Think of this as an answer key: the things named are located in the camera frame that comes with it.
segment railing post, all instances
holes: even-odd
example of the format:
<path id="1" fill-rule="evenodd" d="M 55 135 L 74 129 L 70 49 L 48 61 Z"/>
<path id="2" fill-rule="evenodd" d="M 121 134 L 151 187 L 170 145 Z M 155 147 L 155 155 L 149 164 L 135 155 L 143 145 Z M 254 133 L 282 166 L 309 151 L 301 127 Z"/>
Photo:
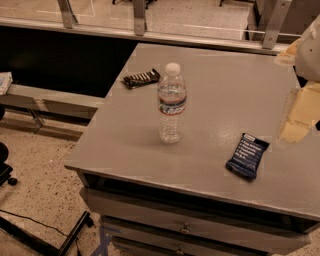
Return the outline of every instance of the railing post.
<path id="1" fill-rule="evenodd" d="M 145 8 L 145 0 L 133 0 L 134 33 L 137 36 L 143 36 L 147 30 Z"/>
<path id="2" fill-rule="evenodd" d="M 263 45 L 263 48 L 265 49 L 273 49 L 273 47 L 277 43 L 279 32 L 287 16 L 292 0 L 276 0 L 273 3 L 274 3 L 274 6 L 272 8 L 272 13 L 267 23 L 265 35 L 263 38 L 262 45 Z"/>
<path id="3" fill-rule="evenodd" d="M 74 15 L 69 0 L 58 0 L 60 7 L 62 22 L 65 28 L 73 28 L 73 25 L 78 23 L 76 16 Z"/>

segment dark blue package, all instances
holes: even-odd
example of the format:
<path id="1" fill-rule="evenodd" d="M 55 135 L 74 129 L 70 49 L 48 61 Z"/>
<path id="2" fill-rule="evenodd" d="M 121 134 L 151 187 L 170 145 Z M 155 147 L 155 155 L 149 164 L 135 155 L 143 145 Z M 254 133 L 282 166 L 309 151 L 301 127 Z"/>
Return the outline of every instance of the dark blue package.
<path id="1" fill-rule="evenodd" d="M 243 133 L 233 157 L 226 163 L 226 168 L 247 178 L 255 179 L 262 154 L 268 147 L 268 142 Z"/>

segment gray cabinet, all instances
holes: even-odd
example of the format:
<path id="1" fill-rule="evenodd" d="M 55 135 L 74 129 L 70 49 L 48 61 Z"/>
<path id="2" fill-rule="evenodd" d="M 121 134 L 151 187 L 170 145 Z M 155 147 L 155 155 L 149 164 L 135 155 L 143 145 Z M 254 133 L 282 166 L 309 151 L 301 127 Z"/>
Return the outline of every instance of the gray cabinet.
<path id="1" fill-rule="evenodd" d="M 189 105 L 185 136 L 168 146 L 157 86 L 128 90 L 121 80 L 171 61 L 183 68 Z M 286 255 L 309 244 L 320 221 L 320 140 L 310 134 L 288 149 L 275 140 L 296 83 L 270 56 L 139 44 L 65 165 L 121 250 Z M 252 181 L 225 168 L 242 132 L 271 144 Z"/>

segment table top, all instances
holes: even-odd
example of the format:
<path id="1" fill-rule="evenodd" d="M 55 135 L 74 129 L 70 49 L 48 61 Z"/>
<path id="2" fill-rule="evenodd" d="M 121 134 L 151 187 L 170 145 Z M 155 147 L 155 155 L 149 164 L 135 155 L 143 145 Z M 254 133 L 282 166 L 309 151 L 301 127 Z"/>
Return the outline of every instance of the table top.
<path id="1" fill-rule="evenodd" d="M 164 74 L 169 62 L 181 65 L 188 90 L 185 134 L 173 145 L 158 134 L 157 85 L 129 90 L 122 83 L 152 68 Z M 320 220 L 320 135 L 289 147 L 277 141 L 297 87 L 292 67 L 272 56 L 139 44 L 65 166 Z M 225 168 L 243 132 L 271 143 L 251 182 Z"/>

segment bottle cap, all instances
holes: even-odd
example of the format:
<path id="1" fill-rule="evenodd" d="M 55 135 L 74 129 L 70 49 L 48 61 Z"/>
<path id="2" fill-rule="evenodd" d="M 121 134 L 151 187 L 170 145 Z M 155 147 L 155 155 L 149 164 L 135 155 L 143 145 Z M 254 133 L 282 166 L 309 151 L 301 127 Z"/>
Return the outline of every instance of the bottle cap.
<path id="1" fill-rule="evenodd" d="M 177 63 L 168 63 L 166 65 L 166 74 L 169 76 L 176 76 L 180 73 L 180 65 Z"/>

